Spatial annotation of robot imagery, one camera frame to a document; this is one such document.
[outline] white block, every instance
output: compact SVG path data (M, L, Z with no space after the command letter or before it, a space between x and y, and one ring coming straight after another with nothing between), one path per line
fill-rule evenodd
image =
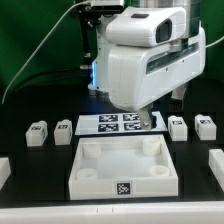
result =
M200 140L216 140L217 127L209 116L201 114L195 117L195 131Z
M42 146L47 135L47 123L45 121L33 123L26 132L27 146Z
M69 145L72 138L72 122L59 121L54 130L55 145Z
M221 149L209 150L208 162L213 174L224 191L224 153Z
M169 117L168 130L173 141L187 141L188 128L182 117Z
M8 158L0 158L0 190L11 173Z

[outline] white container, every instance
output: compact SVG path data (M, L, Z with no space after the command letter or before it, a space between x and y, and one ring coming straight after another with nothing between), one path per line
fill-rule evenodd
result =
M26 132L27 146L42 146L47 136L47 123L45 121L33 123Z
M0 190L5 184L11 173L9 159L8 158L0 158Z
M213 174L224 191L224 153L221 149L209 150L208 162Z
M55 145L69 145L72 138L72 122L59 121L54 130Z
M195 131L200 140L216 140L217 127L209 116L201 114L195 117Z
M145 139L155 142L155 138L160 150L146 155ZM88 142L100 146L97 157L85 156L84 145ZM152 176L150 169L155 166L166 167L166 174L163 172L162 176L157 170L157 176ZM69 178L69 192L71 200L177 196L178 177L163 135L81 138Z
M168 130L172 141L187 141L188 128L182 117L169 117Z

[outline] printed label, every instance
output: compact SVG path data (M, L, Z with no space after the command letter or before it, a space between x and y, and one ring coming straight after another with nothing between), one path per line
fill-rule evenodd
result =
M131 183L117 183L117 195L130 195Z
M66 128L68 128L68 125L59 125L58 126L58 129L66 129Z
M119 131L118 124L100 124L98 132Z
M99 122L116 122L118 121L117 115L100 115Z
M210 120L200 120L201 124L211 124Z
M123 114L124 121L139 121L140 117L138 114Z
M37 131L37 130L40 130L42 128L42 126L33 126L32 128L31 128L31 130L33 130L33 131Z
M173 123L174 125L181 125L181 124L183 124L182 121L172 121L172 123Z
M142 130L140 123L124 123L125 131Z

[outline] white robot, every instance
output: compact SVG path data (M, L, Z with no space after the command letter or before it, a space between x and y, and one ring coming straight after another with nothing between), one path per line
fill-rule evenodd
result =
M95 11L123 5L116 0L91 3ZM117 108L138 112L141 126L151 129L151 103L171 91L174 98L182 98L184 84L203 72L200 1L133 0L121 14L100 20L89 89L109 94Z

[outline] cable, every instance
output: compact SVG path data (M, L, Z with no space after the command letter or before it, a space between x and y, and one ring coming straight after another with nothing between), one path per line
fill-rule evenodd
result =
M223 40L224 40L224 36L223 36L222 38L220 38L219 40L217 40L217 41L215 41L215 42L213 42L213 43L207 45L206 48L212 47L212 46L214 46L214 45L220 43L220 42L223 41Z
M80 70L80 68L74 67L74 68L66 68L66 69L61 69L61 70L51 70L51 71L39 72L37 74L34 74L34 75L31 75L31 76L27 77L26 79L24 79L23 81L21 81L20 83L18 83L14 87L14 89L12 90L12 93L15 92L15 91L17 91L21 86L23 86L27 82L32 81L33 79L39 78L41 76L58 74L58 73L65 73L65 72L71 72L71 71L77 71L77 70Z
M78 78L78 77L88 77L88 75L79 75L79 76L64 77L64 78L60 78L60 79L48 80L48 81L33 84L31 86L38 86L38 85L43 85L43 84L50 83L50 82L57 82L57 81L62 81L62 80L67 80L67 79L74 79L74 78Z
M37 52L39 51L39 49L43 46L43 44L46 42L46 40L50 37L50 35L54 32L54 30L58 27L58 25L60 24L60 22L65 18L65 16L74 8L76 8L79 5L85 5L85 4L89 4L91 1L86 1L86 2L81 2L81 3L77 3L75 5L73 5L72 7L70 7L62 16L61 18L58 20L58 22L54 25L54 27L50 30L50 32L47 34L47 36L41 41L41 43L39 44L39 46L36 48L36 50L32 53L32 55L28 58L28 60L25 62L25 64L22 66L22 68L16 73L16 75L13 77L13 79L10 81L10 83L8 84L8 86L5 89L5 92L3 94L3 98L2 98L2 104L4 104L5 102L5 97L8 93L8 90L10 89L10 87L12 86L12 84L14 83L14 81L18 78L18 76L24 71L24 69L27 67L27 65L29 64L29 62L33 59L33 57L37 54Z

